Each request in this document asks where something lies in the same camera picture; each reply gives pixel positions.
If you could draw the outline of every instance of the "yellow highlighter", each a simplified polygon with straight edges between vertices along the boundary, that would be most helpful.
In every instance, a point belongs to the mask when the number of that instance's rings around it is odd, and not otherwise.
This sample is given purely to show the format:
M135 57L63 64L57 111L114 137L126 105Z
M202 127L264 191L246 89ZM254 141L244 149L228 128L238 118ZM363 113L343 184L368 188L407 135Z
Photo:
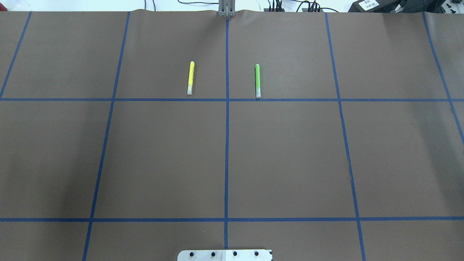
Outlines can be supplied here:
M188 72L188 85L187 85L187 95L192 95L192 87L193 87L193 72L195 71L195 63L193 61L190 62L190 70Z

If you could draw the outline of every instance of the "blue tape line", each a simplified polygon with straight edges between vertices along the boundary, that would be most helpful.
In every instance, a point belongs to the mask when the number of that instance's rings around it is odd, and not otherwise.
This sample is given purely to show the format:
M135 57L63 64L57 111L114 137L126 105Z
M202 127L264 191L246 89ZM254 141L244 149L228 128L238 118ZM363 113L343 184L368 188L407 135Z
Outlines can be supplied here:
M435 52L435 47L433 47L432 37L430 35L429 25L427 23L427 17L425 17L425 12L422 12L422 18L424 19L425 30L427 31L427 37L429 38L433 58L435 58L435 63L437 64L438 72L440 73L441 81L443 83L443 87L445 88L446 96L448 97L448 101L450 102L450 107L453 112L454 121L456 122L456 126L458 127L459 135L461 136L461 142L464 144L464 134L461 129L461 124L459 124L459 119L456 114L456 110L454 109L453 100L451 99L450 91L448 90L448 86L446 85L445 76L443 75L443 71L441 70L440 62L438 61L438 56Z
M111 98L0 98L0 101L103 102Z
M33 218L9 217L0 218L0 222L89 222L90 218Z
M337 99L330 98L259 98L259 99L247 99L247 98L231 98L231 102L336 102Z
M338 85L337 69L336 69L336 66L335 66L335 58L334 58L334 49L333 49L333 46L332 46L332 37L330 36L329 17L327 15L327 13L324 13L324 15L325 15L325 22L326 22L326 27L327 27L327 37L329 39L330 57L332 59L332 70L333 70L333 73L334 73L335 88L336 88L336 91L337 91L338 110L340 111L340 120L342 122L342 130L343 130L343 140L345 142L345 152L347 154L349 175L350 175L350 178L351 178L351 192L353 194L354 212L356 213L356 219L357 219L356 223L357 223L357 226L358 226L359 245L360 245L360 248L361 248L362 260L366 261L366 254L365 254L365 251L364 251L364 240L362 238L361 221L359 219L358 199L357 199L357 196L356 196L356 187L354 185L353 167L351 165L351 156L350 156L349 147L348 147L347 132L346 132L346 128L345 128L345 119L343 117L342 98L340 96L340 88L339 88L339 85Z
M87 228L87 237L85 239L84 254L82 256L82 261L85 261L87 259L87 251L89 250L89 242L90 242L90 235L92 233L93 217L95 215L95 206L97 204L98 189L100 187L100 180L101 180L101 177L102 177L103 162L104 162L104 159L105 159L105 152L106 152L106 144L108 142L108 135L110 133L111 118L113 116L113 109L114 109L114 104L115 104L115 99L116 99L117 85L118 85L118 81L119 81L119 72L121 70L122 56L124 54L124 45L126 44L127 28L129 26L129 18L130 18L130 12L127 12L126 26L124 28L124 36L122 37L121 53L119 54L119 62L118 62L117 71L116 71L115 85L114 85L114 88L113 88L113 97L111 99L112 101L111 101L111 106L110 106L110 112L108 114L108 122L106 124L105 138L103 140L102 155L101 155L101 158L100 158L100 165L98 167L97 182L95 184L95 192L94 192L94 195L93 195L92 209L90 211L90 221L89 221L89 227Z
M93 222L224 222L224 218L94 218Z
M7 217L0 222L224 222L224 218L30 218ZM230 217L228 222L354 222L356 217ZM464 220L464 216L387 216L360 217L360 221L452 221Z
M391 217L361 217L361 221L442 221L464 220L464 216L391 216Z
M31 20L32 12L29 12L27 16L26 24L24 24L23 32L21 33L21 37L19 38L18 45L16 46L16 50L14 50L13 58L11 59L10 67L8 68L8 72L6 73L5 80L3 81L3 85L0 91L0 98L3 96L3 92L5 92L6 83L8 82L8 78L10 78L11 70L13 69L14 61L16 60L16 56L18 56L19 48L21 47L21 43L23 42L24 35L26 33L27 26L29 25L29 21Z
M229 222L336 222L356 221L355 217L231 217Z
M227 99L221 98L116 98L115 101L135 101L135 102L225 102Z
M447 102L447 99L369 99L341 98L342 102Z
M0 101L112 101L112 98L0 98ZM226 98L115 98L117 102L226 102ZM464 102L464 99L451 99L453 102ZM337 102L337 98L230 98L229 102ZM374 99L374 98L342 98L342 102L449 102L448 99Z
M229 19L226 20L226 156L224 176L224 249L229 248Z

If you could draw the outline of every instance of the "label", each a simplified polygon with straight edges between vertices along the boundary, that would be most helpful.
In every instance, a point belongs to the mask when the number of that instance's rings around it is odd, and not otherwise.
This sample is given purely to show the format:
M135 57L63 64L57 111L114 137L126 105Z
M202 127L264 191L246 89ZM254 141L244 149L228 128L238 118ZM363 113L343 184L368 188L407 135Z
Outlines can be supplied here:
M374 7L379 6L379 3L377 3L376 0L364 0L362 2L359 2L358 4L362 7L362 9L364 9L364 11L367 11Z

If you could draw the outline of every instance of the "green highlighter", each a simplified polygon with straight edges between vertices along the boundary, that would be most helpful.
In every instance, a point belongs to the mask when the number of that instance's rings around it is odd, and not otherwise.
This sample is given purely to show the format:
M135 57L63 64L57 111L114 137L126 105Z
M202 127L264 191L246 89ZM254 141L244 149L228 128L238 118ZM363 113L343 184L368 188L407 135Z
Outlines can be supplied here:
M256 85L256 98L261 98L261 72L259 65L255 65L255 85Z

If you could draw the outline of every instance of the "metal bracket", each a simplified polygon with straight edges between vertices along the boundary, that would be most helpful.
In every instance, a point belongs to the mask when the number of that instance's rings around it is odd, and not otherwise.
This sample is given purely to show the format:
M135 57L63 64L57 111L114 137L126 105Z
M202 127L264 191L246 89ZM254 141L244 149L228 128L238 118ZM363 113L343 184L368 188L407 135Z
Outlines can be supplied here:
M184 250L177 261L272 261L272 250Z
M235 0L219 0L220 17L234 17L235 16Z

